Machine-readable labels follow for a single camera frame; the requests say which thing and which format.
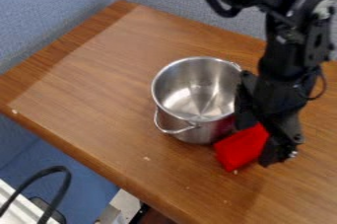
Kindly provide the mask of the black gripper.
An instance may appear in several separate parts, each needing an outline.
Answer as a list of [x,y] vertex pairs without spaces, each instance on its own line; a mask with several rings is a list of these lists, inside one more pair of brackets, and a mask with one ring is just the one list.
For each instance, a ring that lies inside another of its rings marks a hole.
[[318,66],[297,67],[277,61],[258,61],[258,74],[243,70],[234,99],[235,129],[259,123],[269,133],[258,157],[267,167],[297,155],[303,143],[298,114],[314,97],[310,96],[318,77]]

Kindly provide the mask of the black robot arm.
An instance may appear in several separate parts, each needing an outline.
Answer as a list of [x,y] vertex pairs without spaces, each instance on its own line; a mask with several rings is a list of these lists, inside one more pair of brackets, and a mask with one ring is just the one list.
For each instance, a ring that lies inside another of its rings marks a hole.
[[269,133],[258,162],[267,167],[297,155],[303,143],[298,114],[318,99],[321,64],[331,59],[335,0],[205,0],[223,18],[255,7],[266,15],[266,49],[258,72],[243,71],[235,91],[235,127],[261,124]]

